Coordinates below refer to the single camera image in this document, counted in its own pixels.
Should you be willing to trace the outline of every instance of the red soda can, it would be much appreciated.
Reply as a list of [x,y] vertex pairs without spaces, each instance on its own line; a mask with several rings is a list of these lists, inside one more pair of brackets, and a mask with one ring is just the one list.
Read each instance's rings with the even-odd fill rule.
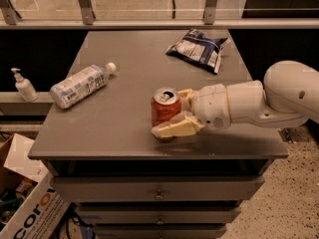
[[152,98],[152,126],[170,120],[181,111],[181,101],[174,88],[163,87]]

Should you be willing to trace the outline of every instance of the soap dispenser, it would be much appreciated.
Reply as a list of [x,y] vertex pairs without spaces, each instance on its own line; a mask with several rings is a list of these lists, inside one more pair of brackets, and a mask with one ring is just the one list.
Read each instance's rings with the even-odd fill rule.
[[11,71],[16,79],[16,88],[25,102],[32,102],[38,98],[38,93],[28,79],[23,78],[18,72],[20,69],[13,68]]

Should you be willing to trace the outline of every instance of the gray cabinet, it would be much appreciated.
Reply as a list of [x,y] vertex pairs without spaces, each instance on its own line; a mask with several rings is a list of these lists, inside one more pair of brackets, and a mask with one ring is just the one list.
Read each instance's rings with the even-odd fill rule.
[[[162,143],[151,134],[151,98],[163,86],[199,90],[251,78],[232,43],[218,75],[165,54],[186,31],[90,32],[70,75],[91,64],[119,67],[108,85],[68,110],[52,106],[29,157],[77,204],[103,238],[220,238],[265,169],[287,156],[275,128],[226,130]],[[211,38],[227,31],[203,30]]]

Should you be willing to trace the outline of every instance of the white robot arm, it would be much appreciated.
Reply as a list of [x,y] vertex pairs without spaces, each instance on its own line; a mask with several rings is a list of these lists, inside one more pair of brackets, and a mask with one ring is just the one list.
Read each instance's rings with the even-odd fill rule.
[[228,128],[232,123],[261,127],[296,127],[319,122],[319,73],[301,63],[271,66],[259,81],[206,86],[179,92],[183,111],[158,126],[159,138],[196,134],[203,127]]

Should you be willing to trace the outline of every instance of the glass railing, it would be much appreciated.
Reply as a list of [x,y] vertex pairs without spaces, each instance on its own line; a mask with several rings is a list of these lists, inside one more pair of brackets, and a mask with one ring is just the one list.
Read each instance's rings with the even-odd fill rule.
[[10,0],[23,20],[81,20],[78,0]]
[[98,20],[202,19],[205,0],[91,0]]
[[[6,11],[6,0],[0,0]],[[0,24],[23,24],[29,20],[110,24],[116,21],[196,20],[211,24],[218,20],[244,19],[318,19],[319,0],[7,0],[7,7],[19,20],[12,24],[6,13]]]

